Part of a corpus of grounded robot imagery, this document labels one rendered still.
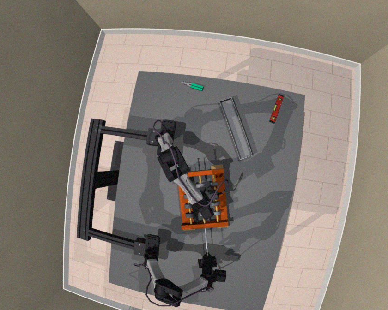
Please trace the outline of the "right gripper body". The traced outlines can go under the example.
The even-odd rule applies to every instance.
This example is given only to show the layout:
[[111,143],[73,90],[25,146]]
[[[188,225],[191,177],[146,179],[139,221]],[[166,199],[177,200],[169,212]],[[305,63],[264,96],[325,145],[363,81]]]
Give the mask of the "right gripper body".
[[217,267],[215,256],[204,256],[203,259],[198,259],[199,268],[204,267]]

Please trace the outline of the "red spirit level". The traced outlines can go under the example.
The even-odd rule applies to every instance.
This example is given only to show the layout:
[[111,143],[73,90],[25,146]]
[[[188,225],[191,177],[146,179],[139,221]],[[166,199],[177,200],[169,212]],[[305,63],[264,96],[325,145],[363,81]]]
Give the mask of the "red spirit level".
[[277,115],[278,115],[279,108],[281,106],[283,97],[284,97],[283,95],[280,95],[280,94],[278,95],[278,98],[276,100],[276,103],[275,103],[275,106],[274,106],[274,109],[273,109],[273,112],[272,112],[272,115],[271,115],[271,118],[270,118],[269,122],[275,123],[275,120],[277,118]]

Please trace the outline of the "green-handled pliers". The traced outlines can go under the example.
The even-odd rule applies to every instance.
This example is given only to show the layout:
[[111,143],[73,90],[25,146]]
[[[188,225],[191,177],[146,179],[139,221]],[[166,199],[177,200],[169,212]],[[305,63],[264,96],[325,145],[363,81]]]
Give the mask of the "green-handled pliers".
[[193,89],[197,89],[197,90],[200,90],[202,91],[202,88],[203,86],[200,86],[200,85],[197,85],[197,84],[194,84],[194,83],[186,83],[186,82],[182,82],[183,84],[189,86],[190,88],[193,88]]

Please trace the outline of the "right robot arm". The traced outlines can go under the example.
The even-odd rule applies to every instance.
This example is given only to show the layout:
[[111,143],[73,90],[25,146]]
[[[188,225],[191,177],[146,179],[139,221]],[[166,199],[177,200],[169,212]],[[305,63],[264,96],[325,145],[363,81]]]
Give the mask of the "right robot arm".
[[[148,267],[149,269],[154,285],[155,298],[158,301],[170,305],[179,300],[183,301],[183,299],[185,299],[187,296],[190,296],[206,287],[212,287],[213,282],[225,282],[225,270],[216,269],[214,271],[211,267],[204,267],[202,269],[202,274],[200,275],[200,277],[198,277],[192,282],[178,287],[170,280],[166,279],[159,268],[157,262],[158,238],[147,236],[145,250],[146,251],[144,253],[144,266]],[[172,297],[169,294],[171,294]],[[172,306],[178,307],[180,306],[180,303],[182,301]]]

